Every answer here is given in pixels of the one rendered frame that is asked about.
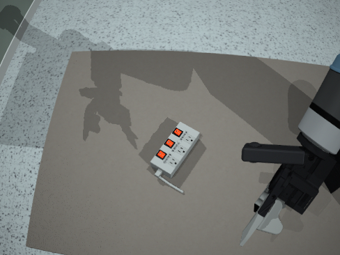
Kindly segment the white power strip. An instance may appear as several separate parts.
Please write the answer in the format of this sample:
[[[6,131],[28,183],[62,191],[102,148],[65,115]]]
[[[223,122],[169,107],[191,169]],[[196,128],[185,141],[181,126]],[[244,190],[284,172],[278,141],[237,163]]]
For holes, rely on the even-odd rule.
[[[172,185],[161,177],[162,174],[172,178],[184,159],[187,157],[195,143],[199,139],[200,132],[192,129],[184,123],[179,122],[168,139],[158,150],[154,158],[150,161],[152,168],[156,169],[155,177],[163,180],[172,188],[183,193],[181,189]]]

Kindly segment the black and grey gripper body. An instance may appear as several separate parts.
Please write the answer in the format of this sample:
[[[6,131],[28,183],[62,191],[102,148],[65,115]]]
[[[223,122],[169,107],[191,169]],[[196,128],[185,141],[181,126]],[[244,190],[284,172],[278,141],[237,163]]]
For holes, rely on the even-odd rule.
[[[268,193],[282,177],[285,179],[282,184],[284,189],[278,198],[302,215],[319,193],[319,187],[337,161],[333,155],[311,143],[302,132],[297,140],[304,146],[304,164],[281,164],[270,181]],[[314,156],[308,157],[310,154]]]

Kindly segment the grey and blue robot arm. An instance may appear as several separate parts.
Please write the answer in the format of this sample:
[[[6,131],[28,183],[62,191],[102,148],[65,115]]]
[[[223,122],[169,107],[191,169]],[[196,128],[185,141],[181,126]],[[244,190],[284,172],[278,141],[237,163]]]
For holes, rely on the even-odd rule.
[[[340,149],[340,54],[337,55],[317,94],[298,125],[302,134],[326,153]],[[304,164],[303,146],[246,143],[242,161],[274,164]]]

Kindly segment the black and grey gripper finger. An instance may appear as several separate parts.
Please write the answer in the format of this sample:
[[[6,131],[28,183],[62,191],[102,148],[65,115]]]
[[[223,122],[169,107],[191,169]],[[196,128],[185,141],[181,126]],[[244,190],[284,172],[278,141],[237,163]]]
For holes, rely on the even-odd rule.
[[[254,212],[256,212],[258,210],[258,208],[260,207],[261,203],[263,202],[263,200],[266,198],[266,196],[268,195],[268,191],[269,191],[269,184],[268,186],[265,188],[265,190],[263,191],[263,193],[260,195],[260,197],[257,199],[257,201],[255,202],[254,204]],[[277,197],[277,199],[279,199]],[[279,199],[280,200],[280,199]],[[280,200],[282,202],[282,205],[283,207],[282,208],[285,208],[286,207],[286,204],[284,201]]]
[[[247,242],[255,230],[264,231],[274,235],[281,233],[283,225],[279,219],[279,213],[282,209],[282,202],[277,199],[277,197],[281,194],[284,188],[284,186],[282,186],[284,181],[285,179],[282,177],[278,179],[270,193],[263,200],[255,215],[243,230],[240,241],[241,247]]]

